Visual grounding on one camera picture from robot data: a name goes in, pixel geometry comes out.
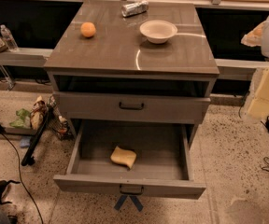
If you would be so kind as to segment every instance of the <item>closed drawer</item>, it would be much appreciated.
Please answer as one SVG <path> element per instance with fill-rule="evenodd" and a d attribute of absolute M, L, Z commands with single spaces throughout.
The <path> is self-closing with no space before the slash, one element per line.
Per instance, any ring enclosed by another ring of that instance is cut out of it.
<path fill-rule="evenodd" d="M 202 123 L 209 98 L 55 92 L 68 119 L 106 119 L 165 123 Z"/>
<path fill-rule="evenodd" d="M 116 146 L 133 150 L 134 166 L 113 163 Z M 66 175 L 55 182 L 64 191 L 197 199 L 205 185 L 193 182 L 183 125 L 83 120 Z"/>

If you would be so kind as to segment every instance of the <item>floor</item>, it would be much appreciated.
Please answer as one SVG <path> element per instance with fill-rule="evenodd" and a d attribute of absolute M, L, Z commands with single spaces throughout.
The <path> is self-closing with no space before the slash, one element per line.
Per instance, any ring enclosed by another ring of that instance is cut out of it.
<path fill-rule="evenodd" d="M 0 122 L 15 120 L 15 111 L 30 109 L 37 96 L 48 99 L 47 85 L 18 83 L 12 91 L 0 83 Z M 52 131 L 43 133 L 35 149 L 35 164 L 21 166 L 22 180 L 32 194 L 44 223 L 269 223 L 269 173 L 262 170 L 269 157 L 269 133 L 258 120 L 244 117 L 237 97 L 213 96 L 191 147 L 195 182 L 206 190 L 197 201 L 139 197 L 139 212 L 130 199 L 117 211 L 118 196 L 68 193 L 59 190 L 53 176 L 64 174 L 73 141 L 60 141 Z M 9 135 L 21 159 L 21 136 Z M 14 148 L 0 135 L 0 180 L 19 180 Z M 19 223 L 40 223 L 33 202 L 21 184 L 12 184 L 0 207 L 17 215 Z"/>

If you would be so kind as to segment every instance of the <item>orange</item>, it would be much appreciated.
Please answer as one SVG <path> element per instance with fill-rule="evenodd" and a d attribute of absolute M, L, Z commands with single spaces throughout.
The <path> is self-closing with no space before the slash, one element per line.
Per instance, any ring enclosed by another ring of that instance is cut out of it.
<path fill-rule="evenodd" d="M 80 32 L 85 37 L 92 37 L 96 33 L 96 28 L 92 22 L 84 22 L 80 26 Z"/>

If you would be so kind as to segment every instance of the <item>drawer handle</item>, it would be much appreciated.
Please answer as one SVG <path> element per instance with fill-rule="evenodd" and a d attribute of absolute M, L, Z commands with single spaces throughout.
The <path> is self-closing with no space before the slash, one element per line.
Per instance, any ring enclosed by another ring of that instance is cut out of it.
<path fill-rule="evenodd" d="M 120 109 L 130 109 L 130 110 L 142 110 L 144 108 L 144 103 L 141 105 L 126 105 L 123 102 L 119 102 Z"/>
<path fill-rule="evenodd" d="M 144 192 L 144 187 L 142 186 L 141 187 L 141 190 L 138 191 L 138 192 L 131 192 L 131 191 L 123 191 L 122 190 L 122 185 L 120 185 L 120 193 L 122 195 L 129 195 L 129 196 L 139 196 L 139 195 L 142 195 Z"/>

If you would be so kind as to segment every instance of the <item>silver can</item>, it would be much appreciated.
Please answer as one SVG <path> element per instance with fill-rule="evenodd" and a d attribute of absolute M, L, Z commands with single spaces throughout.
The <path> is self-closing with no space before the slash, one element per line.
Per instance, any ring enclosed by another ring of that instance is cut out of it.
<path fill-rule="evenodd" d="M 133 3 L 133 4 L 127 4 L 122 6 L 122 15 L 124 18 L 130 17 L 136 14 L 140 14 L 143 12 L 146 12 L 149 8 L 149 2 L 146 0 L 143 0 L 138 3 Z"/>

